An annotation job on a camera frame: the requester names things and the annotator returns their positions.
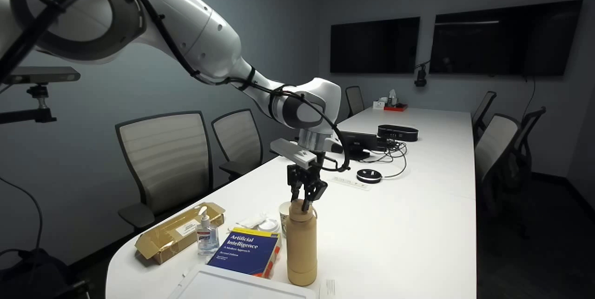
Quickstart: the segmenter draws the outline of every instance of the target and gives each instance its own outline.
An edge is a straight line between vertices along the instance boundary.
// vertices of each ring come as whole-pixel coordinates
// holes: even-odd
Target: white tray
[[[316,299],[314,291],[249,274],[198,265],[178,284],[168,299],[259,298]]]

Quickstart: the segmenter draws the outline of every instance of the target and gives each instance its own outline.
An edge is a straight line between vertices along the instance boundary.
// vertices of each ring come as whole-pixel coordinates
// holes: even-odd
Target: office chair
[[[364,98],[359,86],[350,86],[345,89],[345,96],[347,97],[347,104],[349,105],[349,116],[352,117],[355,114],[363,111]]]
[[[497,93],[495,93],[494,91],[486,92],[482,102],[480,102],[480,105],[477,107],[476,112],[473,114],[473,117],[471,118],[471,123],[473,127],[473,140],[475,143],[478,142],[480,137],[479,130],[481,129],[482,131],[485,131],[485,123],[483,122],[483,118],[485,116],[485,113],[487,113],[489,106],[494,101],[494,99],[496,99],[496,97]]]
[[[494,114],[476,146],[477,190],[492,216],[498,214],[500,202],[500,193],[494,184],[498,164],[508,155],[518,132],[519,124],[515,119]]]
[[[503,206],[508,206],[502,211],[505,215],[504,220],[512,225],[522,238],[529,237],[522,215],[522,206],[528,201],[527,186],[531,183],[533,173],[529,134],[545,112],[546,108],[542,106],[540,110],[525,115],[521,123],[521,131],[513,142],[508,160],[503,161],[501,165]]]
[[[153,115],[115,125],[140,203],[118,211],[138,231],[212,191],[212,163],[202,113]]]
[[[219,168],[240,178],[262,164],[262,141],[251,110],[224,114],[211,123],[227,163]]]

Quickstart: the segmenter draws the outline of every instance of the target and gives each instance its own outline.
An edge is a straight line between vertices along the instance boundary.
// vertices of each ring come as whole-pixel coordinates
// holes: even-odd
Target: open cardboard box
[[[134,246],[145,259],[153,258],[159,264],[174,257],[196,242],[196,226],[200,225],[198,212],[202,206],[206,206],[211,225],[219,227],[225,222],[225,209],[214,202],[203,202],[142,233]]]

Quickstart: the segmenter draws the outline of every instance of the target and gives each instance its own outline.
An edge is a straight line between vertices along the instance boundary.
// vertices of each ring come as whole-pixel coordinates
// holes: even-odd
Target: hand sanitizer bottle
[[[200,255],[210,255],[219,249],[219,232],[217,227],[211,226],[211,218],[206,214],[206,206],[202,206],[199,215],[200,225],[196,227],[196,242],[198,242],[198,253]]]

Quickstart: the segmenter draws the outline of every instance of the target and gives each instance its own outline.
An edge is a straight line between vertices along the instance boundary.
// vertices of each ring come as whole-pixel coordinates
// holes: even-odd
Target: power strip
[[[355,187],[356,189],[361,189],[364,191],[370,191],[370,189],[372,188],[370,185],[359,182],[359,180],[354,179],[354,180],[350,180],[350,179],[345,179],[345,178],[340,178],[340,177],[333,177],[331,178],[331,182],[335,182],[335,183],[339,183],[339,184],[343,184],[343,185],[347,185],[347,186],[351,186],[351,187]]]

